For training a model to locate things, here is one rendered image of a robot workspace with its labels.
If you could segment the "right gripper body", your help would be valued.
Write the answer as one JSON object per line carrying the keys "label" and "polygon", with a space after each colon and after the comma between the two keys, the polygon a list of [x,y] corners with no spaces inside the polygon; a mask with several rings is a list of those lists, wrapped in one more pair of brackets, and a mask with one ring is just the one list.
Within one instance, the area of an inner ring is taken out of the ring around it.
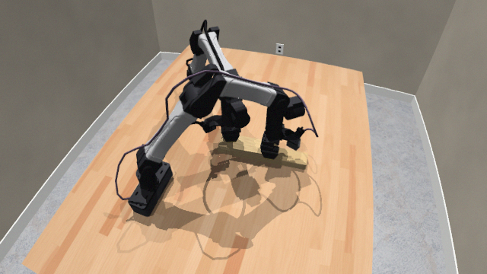
{"label": "right gripper body", "polygon": [[274,144],[279,145],[280,140],[282,141],[282,139],[279,138],[282,134],[282,126],[285,128],[285,124],[281,124],[280,126],[270,126],[266,122],[266,131],[263,133],[260,145],[261,153],[264,158],[275,159],[278,156],[279,147],[274,146]]}

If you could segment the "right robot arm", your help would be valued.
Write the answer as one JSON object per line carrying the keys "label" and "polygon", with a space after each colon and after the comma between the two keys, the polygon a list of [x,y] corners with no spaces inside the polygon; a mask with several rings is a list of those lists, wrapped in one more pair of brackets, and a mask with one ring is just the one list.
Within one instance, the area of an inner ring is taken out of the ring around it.
{"label": "right robot arm", "polygon": [[[193,77],[185,84],[167,123],[150,145],[136,152],[138,169],[135,175],[139,184],[128,200],[131,206],[147,209],[170,169],[170,164],[163,161],[166,153],[192,123],[213,111],[219,97],[234,97],[267,107],[266,122],[270,126],[280,126],[284,118],[290,120],[305,114],[301,99],[298,96],[289,98],[280,88],[271,88],[219,73],[205,74]],[[282,127],[279,138],[286,140],[286,146],[297,151],[302,133],[303,127],[298,127],[295,132]]]}

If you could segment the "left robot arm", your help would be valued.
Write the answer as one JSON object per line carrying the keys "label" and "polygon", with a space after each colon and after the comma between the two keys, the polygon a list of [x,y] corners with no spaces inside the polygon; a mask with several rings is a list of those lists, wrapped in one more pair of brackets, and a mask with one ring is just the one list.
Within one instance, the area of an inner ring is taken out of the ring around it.
{"label": "left robot arm", "polygon": [[[216,64],[218,69],[221,70],[221,65],[218,61],[218,58],[220,59],[226,72],[232,75],[239,76],[237,70],[233,68],[233,66],[226,60],[224,53],[222,52],[221,47],[218,44],[219,28],[210,28],[207,32],[212,44],[208,39],[206,33],[202,33],[201,30],[195,30],[192,32],[192,35],[189,39],[189,44],[194,55],[192,62],[188,64],[186,76],[188,77],[197,72],[200,72],[205,67],[207,60],[209,63]],[[212,46],[214,46],[214,48]],[[247,113],[247,108],[244,105],[242,99],[234,97],[219,97],[219,100],[221,101],[221,111],[227,114],[228,118],[235,128],[241,129],[250,122],[250,116]],[[216,126],[224,126],[221,115],[210,116],[209,118],[205,119],[205,121],[201,121],[201,127],[206,133],[215,130]]]}

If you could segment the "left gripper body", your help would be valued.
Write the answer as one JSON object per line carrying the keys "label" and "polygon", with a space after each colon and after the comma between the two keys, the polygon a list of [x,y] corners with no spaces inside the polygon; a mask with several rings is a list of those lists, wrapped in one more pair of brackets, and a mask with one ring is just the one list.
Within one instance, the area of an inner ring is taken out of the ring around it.
{"label": "left gripper body", "polygon": [[240,136],[241,129],[234,127],[226,113],[221,112],[222,122],[224,126],[221,126],[221,134],[226,142],[236,142]]}

